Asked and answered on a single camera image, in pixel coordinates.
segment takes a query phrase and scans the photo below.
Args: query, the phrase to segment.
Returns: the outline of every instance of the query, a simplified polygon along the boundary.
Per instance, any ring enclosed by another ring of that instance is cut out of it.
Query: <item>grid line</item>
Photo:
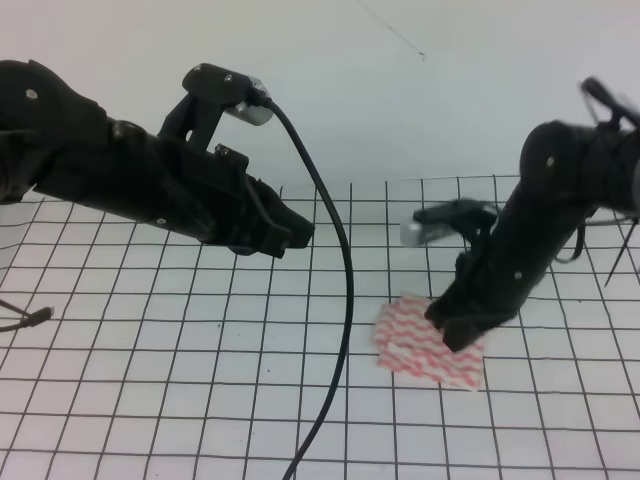
[[[69,211],[69,215],[66,217],[67,219],[69,219],[69,216],[71,216],[71,210]],[[26,236],[29,234],[29,230],[31,229],[31,226],[29,226],[29,229],[27,230],[27,232],[25,233],[25,238]],[[60,231],[60,235],[58,235],[58,237],[56,238],[56,243],[60,240],[60,237],[62,236],[62,231]],[[47,258],[47,265],[49,265],[49,262],[51,262],[51,259],[53,258],[53,250],[51,251],[51,254],[49,255],[49,257]],[[29,299],[29,303],[27,304],[27,307],[25,308],[26,311],[28,311],[29,307],[31,306],[31,302],[33,301],[33,299],[35,298],[35,292],[37,292],[38,290],[38,286],[42,283],[42,279],[44,278],[44,274],[45,274],[46,268],[42,270],[42,273],[40,274],[39,278],[38,278],[38,282],[36,284],[36,288],[34,289],[34,292],[31,294],[31,298]],[[7,271],[7,274],[5,275],[5,278],[7,278],[9,274],[9,271]],[[51,346],[53,345],[53,343],[56,341],[56,336],[58,335],[58,332],[60,331],[60,326],[62,325],[62,322],[58,322],[58,325],[56,327],[56,330],[53,334],[53,338],[51,339],[51,342],[49,343],[49,349],[47,349],[46,353],[45,353],[45,357],[44,357],[44,361],[42,362],[42,366],[38,369],[38,375],[35,379],[35,382],[33,383],[33,386],[31,388],[31,392],[29,393],[29,399],[27,400],[27,403],[25,405],[24,408],[24,412],[22,413],[20,420],[18,422],[18,427],[16,428],[15,434],[13,435],[13,438],[11,439],[11,443],[9,444],[9,448],[7,449],[7,454],[5,455],[4,459],[2,460],[2,464],[0,465],[0,478],[2,477],[2,474],[4,472],[4,469],[7,465],[7,460],[9,458],[9,454],[16,442],[16,438],[18,437],[18,433],[20,432],[20,427],[22,426],[22,423],[27,415],[27,411],[29,410],[29,405],[31,404],[31,400],[33,399],[33,394],[36,391],[36,388],[38,387],[38,382],[40,381],[40,376],[42,375],[42,372],[44,371],[45,365],[47,363],[47,359],[49,358],[49,354],[51,353]],[[18,337],[18,332],[14,332],[14,336],[11,339],[11,344],[13,344],[13,342],[15,341],[15,339]],[[9,352],[11,351],[11,345],[8,349],[8,352],[5,356],[5,359],[9,356]]]
[[[400,479],[428,475],[429,467],[447,479],[459,468],[501,480],[526,471],[545,478],[640,473],[630,450],[640,448],[637,241],[613,286],[598,288],[626,225],[589,227],[585,258],[550,269],[519,318],[488,335],[478,392],[389,377],[375,366],[370,337],[380,306],[403,291],[437,298],[466,248],[456,238],[402,247],[398,219],[459,197],[501,206],[516,181],[330,186],[352,245],[354,324],[335,405],[296,478],[353,480],[377,471]],[[36,455],[44,464],[34,480],[58,478],[80,460],[84,468],[95,464],[86,476],[100,480],[257,480],[265,466],[284,471],[328,388],[345,296],[339,245],[316,190],[280,196],[317,230],[311,248],[277,261],[237,257],[65,202],[34,202],[30,222],[0,211],[0,233],[27,226],[22,242],[0,249],[5,263],[11,259],[0,295],[64,304],[64,328],[60,322],[53,340],[55,327],[46,324],[28,337],[0,336],[5,477]],[[82,234],[72,238],[69,230]],[[0,316],[0,324],[11,321]],[[102,359],[100,370],[92,356]],[[51,408],[42,408],[41,386],[52,392]],[[79,425],[100,428],[83,431],[85,443]],[[169,438],[175,432],[182,433]],[[122,470],[127,461],[140,470]]]
[[[162,262],[162,256],[164,255],[164,252],[165,252],[165,250],[167,248],[166,241],[168,239],[169,239],[169,232],[167,232],[167,234],[165,236],[165,243],[163,244],[162,250],[160,252],[160,260],[159,260],[159,262]],[[159,272],[160,272],[160,270],[156,270],[156,272],[155,272],[155,274],[153,276],[152,289],[153,289],[153,285],[155,285],[156,280],[158,279],[158,273]],[[144,309],[143,309],[143,318],[144,318],[144,312],[146,312],[147,308],[149,307],[149,300],[150,299],[151,299],[151,296],[147,297],[147,300],[145,302]],[[142,323],[143,322],[140,322],[140,325],[138,326],[138,329],[137,329],[137,332],[136,332],[136,338],[135,338],[135,340],[133,342],[133,347],[131,349],[131,354],[129,355],[129,359],[127,360],[127,366],[126,366],[126,368],[124,370],[124,374],[122,376],[122,382],[121,382],[121,385],[120,385],[120,389],[118,391],[118,397],[116,399],[115,406],[113,407],[114,413],[118,411],[118,406],[120,405],[120,400],[122,399],[122,392],[124,391],[127,375],[129,373],[129,369],[131,367],[131,362],[133,361],[133,357],[135,355],[136,346],[138,345],[138,340],[140,339],[140,332],[142,331]],[[98,464],[96,466],[94,480],[97,480],[98,474],[100,473],[100,466],[102,464],[102,459],[104,458],[104,454],[105,454],[105,451],[107,449],[107,445],[109,443],[109,437],[110,437],[112,429],[113,429],[114,420],[115,420],[115,416],[113,418],[111,418],[111,420],[109,421],[109,427],[107,428],[107,434],[105,435],[104,443],[102,445],[102,450],[100,452],[100,456],[98,457]]]

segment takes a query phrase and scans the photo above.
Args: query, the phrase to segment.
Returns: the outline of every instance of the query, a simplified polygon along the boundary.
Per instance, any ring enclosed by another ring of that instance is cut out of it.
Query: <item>robotic arm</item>
[[[576,230],[579,254],[585,220],[598,208],[640,214],[640,114],[593,78],[582,90],[611,111],[611,120],[595,128],[558,121],[535,128],[502,211],[464,199],[417,211],[403,227],[405,245],[455,232],[471,244],[456,261],[454,282],[426,312],[453,351],[515,317]],[[622,119],[634,130],[621,131]]]
[[[253,125],[271,111],[256,79],[198,65],[160,133],[107,117],[100,106],[36,63],[0,62],[0,202],[30,188],[249,255],[304,248],[314,227],[268,185],[248,158],[207,147],[223,113]]]

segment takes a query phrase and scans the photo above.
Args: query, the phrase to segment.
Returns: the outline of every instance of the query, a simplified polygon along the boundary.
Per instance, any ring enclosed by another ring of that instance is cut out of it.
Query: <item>black wire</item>
[[[300,463],[300,460],[302,460],[302,457],[311,446],[313,439],[318,434],[318,431],[320,430],[322,423],[324,422],[327,414],[329,413],[329,408],[331,408],[333,397],[335,396],[336,391],[338,390],[338,384],[340,383],[340,376],[342,375],[344,362],[347,358],[347,349],[349,347],[349,337],[351,335],[351,324],[353,323],[353,301],[354,301],[353,300],[353,297],[354,297],[353,264],[351,262],[351,251],[349,250],[349,241],[347,240],[347,234],[345,233],[344,227],[342,226],[340,216],[336,211],[336,207],[334,206],[333,201],[331,200],[331,196],[329,195],[329,192],[327,191],[327,188],[325,187],[324,182],[322,181],[322,178],[320,178],[320,174],[318,173],[318,170],[313,164],[313,161],[311,160],[311,157],[309,156],[307,149],[304,147],[302,140],[300,140],[300,137],[298,136],[296,129],[293,127],[293,124],[287,118],[284,112],[280,109],[280,107],[278,107],[278,105],[276,105],[273,102],[273,100],[271,100],[270,98],[264,98],[262,99],[261,104],[262,106],[271,110],[276,115],[276,117],[278,117],[280,122],[282,122],[282,125],[284,126],[285,130],[291,137],[291,140],[293,141],[293,144],[295,145],[296,150],[298,150],[298,153],[300,154],[300,157],[302,158],[302,161],[304,162],[305,167],[307,167],[307,170],[309,171],[309,175],[311,176],[311,180],[313,180],[313,183],[315,184],[316,189],[320,194],[320,198],[322,198],[322,202],[327,207],[327,211],[329,212],[329,217],[331,217],[331,221],[333,222],[333,225],[336,229],[336,233],[338,234],[340,249],[342,250],[342,257],[344,259],[344,272],[347,277],[347,308],[345,312],[344,330],[342,332],[342,340],[340,342],[340,350],[338,351],[338,360],[336,362],[336,368],[333,372],[333,378],[331,379],[331,384],[329,385],[327,398],[322,404],[322,408],[320,409],[318,418],[316,418],[316,421],[313,423],[313,426],[311,427],[311,430],[309,431],[307,438],[305,438],[304,442],[302,442],[302,445],[296,452],[295,456],[293,457],[293,460],[291,460],[291,464],[289,465],[289,467],[287,468],[287,471],[282,477],[282,480],[289,480],[295,473],[296,468]]]

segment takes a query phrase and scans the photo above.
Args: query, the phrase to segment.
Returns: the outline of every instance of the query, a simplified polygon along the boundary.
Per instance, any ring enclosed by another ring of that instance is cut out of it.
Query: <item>black cable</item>
[[[347,277],[347,308],[345,312],[344,319],[344,330],[342,332],[342,340],[340,342],[340,350],[338,351],[338,361],[336,362],[336,368],[333,372],[333,378],[331,379],[331,384],[329,385],[329,391],[327,392],[327,398],[322,404],[322,408],[320,409],[320,413],[318,414],[318,418],[313,423],[307,438],[305,438],[304,442],[296,452],[293,460],[291,460],[291,464],[287,468],[282,480],[289,480],[296,471],[300,460],[307,452],[313,439],[318,434],[322,423],[324,422],[327,414],[329,413],[329,408],[331,408],[331,403],[333,402],[333,398],[338,390],[338,385],[340,383],[340,376],[342,375],[342,369],[344,367],[344,362],[347,358],[347,349],[349,347],[349,337],[351,335],[351,324],[353,323],[353,302],[354,302],[354,284],[353,284],[353,264],[351,262],[351,251],[349,249],[349,241],[347,240],[347,234],[344,231],[344,227],[342,226],[342,222],[340,220],[340,216],[336,210],[333,201],[331,200],[331,196],[327,191],[327,188],[320,178],[320,174],[316,169],[307,149],[304,147],[302,140],[300,140],[300,136],[296,132],[291,121],[287,118],[285,113],[276,105],[273,100],[267,97],[263,97],[260,101],[260,104],[263,107],[271,110],[276,117],[280,120],[285,130],[291,137],[291,141],[298,150],[302,161],[304,162],[305,167],[309,171],[309,175],[311,176],[311,180],[316,186],[318,193],[320,194],[320,198],[322,198],[322,202],[327,207],[327,211],[329,212],[329,217],[331,217],[331,221],[333,222],[333,226],[336,229],[336,233],[338,234],[338,240],[340,242],[340,249],[342,250],[342,257],[344,259],[344,272]]]
[[[22,318],[13,325],[0,327],[0,333],[12,332],[14,330],[20,330],[21,328],[25,327],[35,327],[43,322],[46,322],[53,316],[53,307],[45,307],[41,308],[40,310],[36,310],[33,313],[29,313],[14,305],[11,305],[9,302],[5,302],[2,299],[0,299],[0,307],[4,307],[7,310],[11,310],[12,312],[22,315]]]

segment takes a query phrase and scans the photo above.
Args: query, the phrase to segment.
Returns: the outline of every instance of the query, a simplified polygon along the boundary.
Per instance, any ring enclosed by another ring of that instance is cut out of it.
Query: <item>red and white patterned cloth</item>
[[[484,385],[483,338],[453,353],[425,319],[428,305],[424,297],[405,294],[382,307],[373,336],[380,353],[378,365],[443,385],[478,390]]]

